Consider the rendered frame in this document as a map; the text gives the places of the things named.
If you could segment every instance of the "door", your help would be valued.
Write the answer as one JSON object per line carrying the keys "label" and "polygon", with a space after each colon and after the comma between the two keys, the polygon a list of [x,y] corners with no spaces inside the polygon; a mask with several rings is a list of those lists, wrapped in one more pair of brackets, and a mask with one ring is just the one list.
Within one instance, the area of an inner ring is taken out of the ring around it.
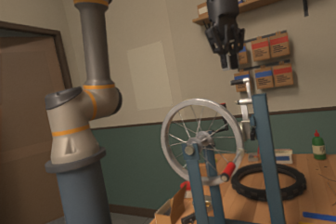
{"label": "door", "polygon": [[56,175],[45,171],[52,141],[45,95],[62,89],[53,37],[0,38],[0,223],[63,216]]}

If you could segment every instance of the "green wainscoting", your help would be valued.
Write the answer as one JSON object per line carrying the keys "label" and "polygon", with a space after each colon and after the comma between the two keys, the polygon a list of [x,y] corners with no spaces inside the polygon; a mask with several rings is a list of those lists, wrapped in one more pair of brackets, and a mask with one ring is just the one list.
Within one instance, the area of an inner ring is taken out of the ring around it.
{"label": "green wainscoting", "polygon": [[[336,153],[336,111],[302,112],[270,116],[276,148],[290,148],[294,153],[312,152],[311,140],[317,129],[325,140],[327,153]],[[223,121],[217,120],[212,128]],[[196,124],[187,127],[195,131]],[[174,134],[183,138],[184,129],[172,127]],[[110,204],[158,209],[179,189],[183,181],[168,165],[161,148],[161,125],[97,129],[94,135],[106,148],[102,167]],[[221,133],[230,136],[230,131]],[[225,139],[230,151],[234,139]],[[256,152],[257,141],[245,143],[247,152]]]}

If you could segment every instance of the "black tire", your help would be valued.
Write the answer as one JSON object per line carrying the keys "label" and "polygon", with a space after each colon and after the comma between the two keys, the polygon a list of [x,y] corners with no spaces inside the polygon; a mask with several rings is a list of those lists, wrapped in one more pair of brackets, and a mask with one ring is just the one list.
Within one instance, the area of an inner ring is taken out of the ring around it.
{"label": "black tire", "polygon": [[[277,165],[277,167],[279,173],[288,175],[296,180],[294,184],[281,189],[282,200],[291,200],[303,194],[304,190],[306,189],[304,174],[299,172],[297,169],[286,165]],[[267,201],[265,190],[247,187],[240,183],[241,179],[245,176],[262,171],[263,168],[261,164],[247,165],[240,168],[231,179],[232,188],[236,190],[238,194],[245,196],[249,199],[257,201]]]}

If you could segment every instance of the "wooden table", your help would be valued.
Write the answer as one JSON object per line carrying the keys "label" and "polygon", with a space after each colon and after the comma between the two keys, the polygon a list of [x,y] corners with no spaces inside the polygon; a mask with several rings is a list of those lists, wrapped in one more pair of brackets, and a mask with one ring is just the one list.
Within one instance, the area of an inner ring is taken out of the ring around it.
{"label": "wooden table", "polygon": [[[230,154],[226,154],[228,160],[232,160]],[[226,163],[216,156],[218,171],[222,171]],[[245,154],[241,166],[256,163],[248,162],[248,155]],[[313,154],[294,154],[293,165],[290,165],[302,172],[307,181],[307,190],[303,195],[290,201],[284,201],[284,211],[287,224],[297,224],[299,221],[318,224],[330,224],[332,222],[316,220],[303,217],[303,212],[312,212],[324,215],[336,216],[336,182],[327,180],[320,175],[336,181],[336,155],[328,155],[327,160],[318,161]],[[280,187],[287,187],[294,183],[294,179],[289,176],[279,174]],[[242,184],[257,189],[265,188],[264,175],[262,173],[252,174],[241,181]],[[242,220],[254,223],[271,223],[268,204],[247,199],[236,193],[232,189],[231,183],[220,185],[223,207],[226,218]],[[204,187],[204,194],[210,195],[208,187]],[[185,200],[186,212],[182,217],[194,212],[192,202]]]}

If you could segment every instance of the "red label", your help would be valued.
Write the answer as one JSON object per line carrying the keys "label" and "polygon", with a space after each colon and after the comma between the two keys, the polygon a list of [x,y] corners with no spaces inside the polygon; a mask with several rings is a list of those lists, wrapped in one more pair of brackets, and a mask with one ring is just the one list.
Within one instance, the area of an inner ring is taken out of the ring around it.
{"label": "red label", "polygon": [[254,49],[258,49],[260,47],[265,47],[265,46],[268,46],[268,41],[252,44],[252,49],[254,50]]}
{"label": "red label", "polygon": [[280,43],[285,43],[288,42],[288,36],[284,36],[278,39],[273,39],[271,40],[271,46],[272,45],[276,45],[276,44],[280,44]]}
{"label": "red label", "polygon": [[291,67],[287,67],[283,69],[274,70],[273,74],[283,74],[283,73],[290,73],[290,72],[291,72]]}

